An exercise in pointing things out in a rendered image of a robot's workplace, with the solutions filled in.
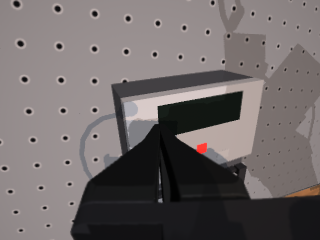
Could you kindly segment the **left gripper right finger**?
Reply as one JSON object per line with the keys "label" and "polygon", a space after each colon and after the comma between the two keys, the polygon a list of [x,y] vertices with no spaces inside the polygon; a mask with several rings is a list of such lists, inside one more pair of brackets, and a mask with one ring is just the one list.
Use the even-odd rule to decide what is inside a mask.
{"label": "left gripper right finger", "polygon": [[251,199],[240,177],[159,126],[162,202]]}

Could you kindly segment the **grey perforated base plate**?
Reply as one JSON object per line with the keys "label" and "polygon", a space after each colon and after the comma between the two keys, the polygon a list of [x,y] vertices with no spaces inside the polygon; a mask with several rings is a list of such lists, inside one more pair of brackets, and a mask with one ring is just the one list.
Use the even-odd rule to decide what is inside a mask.
{"label": "grey perforated base plate", "polygon": [[320,0],[0,0],[0,240],[74,240],[111,84],[217,70],[264,80],[251,199],[319,185]]}

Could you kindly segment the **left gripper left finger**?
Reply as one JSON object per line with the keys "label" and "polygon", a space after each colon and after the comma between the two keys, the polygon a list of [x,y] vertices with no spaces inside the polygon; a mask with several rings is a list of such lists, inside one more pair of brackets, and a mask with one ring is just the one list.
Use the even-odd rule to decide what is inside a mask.
{"label": "left gripper left finger", "polygon": [[90,200],[154,200],[159,197],[160,126],[88,181],[79,206]]}

